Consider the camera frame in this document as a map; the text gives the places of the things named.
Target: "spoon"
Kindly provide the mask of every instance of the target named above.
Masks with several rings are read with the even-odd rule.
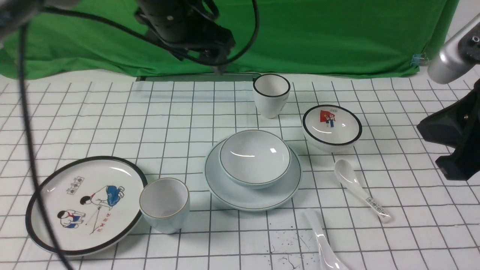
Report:
[[[392,221],[392,216],[390,216],[383,207],[381,207],[367,192],[363,190],[357,180],[355,172],[353,171],[352,165],[350,165],[348,161],[337,160],[337,162],[335,162],[335,176],[344,187],[353,193],[353,195],[370,206],[380,217],[382,223]]]
[[[313,234],[317,238],[318,254],[320,255],[320,270],[349,270],[333,253],[332,248],[325,238],[320,219],[322,214],[312,208],[303,212],[312,227]]]

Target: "large white plate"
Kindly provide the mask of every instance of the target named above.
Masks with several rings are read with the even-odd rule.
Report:
[[[219,162],[219,151],[225,140],[215,145],[205,159],[204,174],[213,196],[226,205],[243,211],[266,211],[287,202],[298,190],[301,180],[300,160],[297,154],[287,173],[274,185],[263,189],[249,189],[234,183],[223,172]]]
[[[133,163],[116,157],[91,157],[70,163],[40,186],[50,223],[67,256],[84,256],[114,245],[142,214],[139,198],[147,180]],[[34,194],[25,223],[42,249],[54,252]]]

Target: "green cloth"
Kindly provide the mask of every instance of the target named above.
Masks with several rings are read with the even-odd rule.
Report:
[[[458,0],[258,0],[260,32],[254,46],[230,72],[335,74],[351,77],[404,76],[413,54],[432,57],[443,44]],[[251,0],[216,0],[218,23],[233,32],[237,46],[250,39]],[[139,33],[135,0],[83,0],[78,11],[104,16]],[[0,74],[16,77],[18,37],[0,50]],[[27,77],[106,69],[131,76],[211,72],[135,39],[80,18],[41,14],[31,23]]]

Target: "grid tablecloth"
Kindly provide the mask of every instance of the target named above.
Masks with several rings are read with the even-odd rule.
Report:
[[[159,234],[142,220],[117,245],[77,258],[81,270],[315,270],[316,241],[301,214],[318,208],[333,250],[352,270],[480,269],[480,175],[444,179],[435,159],[453,150],[427,143],[415,125],[466,95],[472,81],[438,85],[427,78],[309,81],[292,90],[276,119],[257,115],[251,82],[31,83],[28,87],[42,180],[74,160],[113,155],[136,163],[149,181],[172,176],[191,192],[180,233]],[[0,82],[0,270],[62,269],[27,237],[32,195],[16,84]],[[332,155],[306,143],[301,117],[335,104],[363,124],[360,141]],[[212,145],[244,129],[283,138],[300,156],[303,180],[281,207],[248,213],[210,195],[202,174]],[[346,159],[361,184],[395,221],[371,209],[335,180]]]

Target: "ceramic tableware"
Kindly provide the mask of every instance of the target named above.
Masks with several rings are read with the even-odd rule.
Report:
[[[392,220],[392,216],[388,214],[382,206],[380,206],[365,190],[361,187],[357,180],[352,165],[346,160],[337,160],[335,162],[335,176],[337,180],[346,187],[353,195],[362,202],[370,206],[380,217],[382,223],[388,223]]]
[[[290,150],[291,165],[287,173],[274,185],[262,189],[250,189],[230,180],[223,172],[218,153],[225,139],[216,144],[205,159],[204,175],[207,187],[218,200],[243,211],[266,211],[287,202],[298,190],[302,171],[300,159]]]
[[[237,184],[253,189],[273,185],[290,166],[290,148],[263,130],[235,133],[220,147],[220,165]]]
[[[310,223],[313,235],[317,239],[318,253],[321,258],[319,261],[320,270],[349,270],[348,267],[335,256],[335,253],[333,253],[333,250],[325,237],[322,225],[320,224],[322,214],[311,208],[305,209],[303,214]]]
[[[319,105],[303,116],[303,134],[320,150],[338,153],[353,147],[362,133],[360,120],[347,109]]]
[[[161,233],[178,232],[190,212],[187,186],[175,178],[161,178],[145,187],[140,195],[145,220]]]
[[[253,82],[253,100],[258,112],[266,118],[275,118],[287,103],[290,82],[277,74],[264,74]]]
[[[147,180],[133,163],[116,157],[90,157],[70,163],[49,176],[39,192],[53,231],[67,256],[85,256],[116,244],[142,217],[138,199]],[[37,207],[27,206],[30,238],[54,252]]]

